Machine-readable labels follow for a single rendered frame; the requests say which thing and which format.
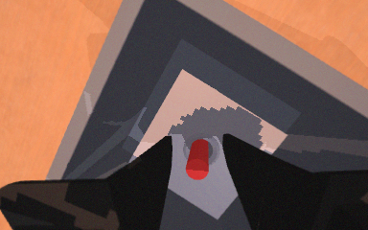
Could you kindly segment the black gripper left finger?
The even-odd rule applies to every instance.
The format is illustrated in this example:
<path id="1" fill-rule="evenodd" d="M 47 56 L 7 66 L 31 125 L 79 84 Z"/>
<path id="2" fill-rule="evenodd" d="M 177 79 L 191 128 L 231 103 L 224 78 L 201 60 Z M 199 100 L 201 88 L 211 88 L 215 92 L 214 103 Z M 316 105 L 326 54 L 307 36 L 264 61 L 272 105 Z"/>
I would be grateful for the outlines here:
<path id="1" fill-rule="evenodd" d="M 22 180 L 0 189 L 12 230 L 159 230 L 173 159 L 165 136 L 105 179 Z"/>

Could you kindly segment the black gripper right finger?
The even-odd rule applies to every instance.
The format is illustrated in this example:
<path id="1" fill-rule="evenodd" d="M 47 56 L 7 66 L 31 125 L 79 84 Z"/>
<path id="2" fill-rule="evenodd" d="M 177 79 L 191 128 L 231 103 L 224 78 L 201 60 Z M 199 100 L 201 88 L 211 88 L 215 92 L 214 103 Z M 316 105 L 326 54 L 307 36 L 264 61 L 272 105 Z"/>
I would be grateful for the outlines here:
<path id="1" fill-rule="evenodd" d="M 231 134 L 222 148 L 251 230 L 326 230 L 338 206 L 368 203 L 368 170 L 310 172 Z"/>

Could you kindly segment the red peg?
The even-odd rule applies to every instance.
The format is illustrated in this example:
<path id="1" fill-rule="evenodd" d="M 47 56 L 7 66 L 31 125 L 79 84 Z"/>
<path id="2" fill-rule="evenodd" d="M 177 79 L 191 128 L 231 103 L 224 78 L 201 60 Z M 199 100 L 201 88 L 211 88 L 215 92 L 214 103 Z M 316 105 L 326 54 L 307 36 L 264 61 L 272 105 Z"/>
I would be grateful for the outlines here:
<path id="1" fill-rule="evenodd" d="M 201 180 L 209 172 L 208 141 L 198 139 L 192 142 L 186 173 L 194 180 Z"/>

